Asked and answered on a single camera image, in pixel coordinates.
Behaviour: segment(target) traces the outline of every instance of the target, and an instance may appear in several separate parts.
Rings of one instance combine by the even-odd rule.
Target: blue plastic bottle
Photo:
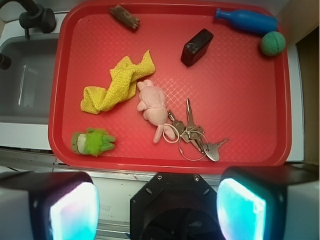
[[[277,30],[278,20],[249,10],[221,11],[216,10],[216,19],[228,20],[234,27],[257,34],[267,34]]]

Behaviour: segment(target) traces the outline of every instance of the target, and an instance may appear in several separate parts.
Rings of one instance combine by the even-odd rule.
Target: textured tray surface
[[[80,110],[85,87],[107,89],[111,82],[109,70],[124,56],[137,64],[144,52],[150,50],[156,72],[145,79],[153,80],[165,91],[167,109],[187,124],[186,98],[189,98],[194,121],[204,128],[211,143],[231,138],[219,149],[220,167],[227,163],[268,160],[277,147],[277,110],[282,110],[277,106],[276,82],[284,80],[276,79],[274,58],[261,54],[261,36],[236,30],[210,15],[134,15],[140,19],[135,32],[116,22],[110,14],[96,14],[92,10],[78,19],[70,33],[67,75],[59,81],[65,84],[63,116],[60,116],[63,140],[60,145],[65,146],[64,151],[72,151],[70,143],[74,132],[85,131],[87,127],[104,128],[116,137],[116,148],[98,158],[86,156],[95,167],[113,168],[108,166],[108,162],[113,162],[120,163],[122,169],[131,169],[125,165],[148,163],[200,166],[215,172],[216,163],[206,157],[200,162],[185,160],[178,144],[169,144],[164,139],[153,144],[156,127],[137,111],[138,89],[134,98],[108,112],[93,115]],[[212,32],[214,38],[206,54],[193,66],[186,67],[180,61],[183,46],[203,28]],[[190,158],[201,156],[191,143],[183,143],[181,147]],[[84,160],[83,157],[73,156],[79,161]],[[61,160],[68,164],[68,159]],[[277,159],[272,159],[270,165],[276,162]],[[87,162],[79,163],[83,165],[91,167]]]

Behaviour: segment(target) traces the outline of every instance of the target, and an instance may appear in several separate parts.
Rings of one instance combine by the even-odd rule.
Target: yellow towel
[[[125,56],[114,69],[110,70],[112,82],[108,90],[98,86],[84,88],[81,110],[91,114],[109,111],[117,103],[134,97],[137,80],[155,71],[156,67],[151,59],[150,50],[145,52],[138,65],[133,64],[130,58]]]

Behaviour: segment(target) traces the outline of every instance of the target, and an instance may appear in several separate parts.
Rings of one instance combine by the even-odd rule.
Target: pink plush toy
[[[165,92],[160,87],[154,86],[154,82],[149,79],[138,82],[137,87],[140,90],[139,99],[141,100],[137,106],[138,111],[144,111],[143,118],[157,126],[153,142],[155,144],[159,142],[163,132],[169,139],[175,139],[173,129],[164,125],[168,119]]]

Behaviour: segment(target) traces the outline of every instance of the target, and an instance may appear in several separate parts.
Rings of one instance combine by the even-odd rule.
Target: keys
[[[199,144],[196,141],[196,139],[199,138],[198,134],[196,133],[196,136],[194,136],[195,137],[194,139],[190,139],[189,135],[186,133],[185,124],[182,121],[177,120],[175,115],[173,114],[173,112],[171,110],[168,111],[168,116],[172,121],[172,125],[178,130],[179,137],[181,137],[186,143],[190,143],[191,142],[192,145],[194,147],[196,147],[196,149],[199,152],[203,152],[203,147],[200,147]]]
[[[204,142],[201,138],[201,134],[203,134],[205,131],[201,126],[196,126],[194,122],[194,116],[192,113],[189,98],[186,99],[186,114],[188,118],[188,124],[185,127],[185,133],[187,134],[190,140],[195,140],[196,145],[193,145],[198,149],[198,151],[204,153]]]
[[[185,127],[185,132],[189,134],[190,130],[196,127],[189,98],[186,99],[186,114],[188,117],[188,125]]]
[[[186,126],[182,121],[179,121],[176,119],[175,115],[173,114],[173,112],[171,110],[169,110],[168,112],[168,116],[172,121],[172,125],[178,130],[179,132],[179,136],[182,135],[182,133],[185,131]]]
[[[219,155],[219,151],[218,149],[225,144],[226,142],[228,142],[230,140],[230,137],[227,137],[225,139],[223,139],[220,142],[217,143],[209,143],[209,148],[207,148],[207,146],[204,146],[204,152],[207,155],[207,157],[209,159],[211,159],[214,162],[219,161],[220,159],[220,155]]]

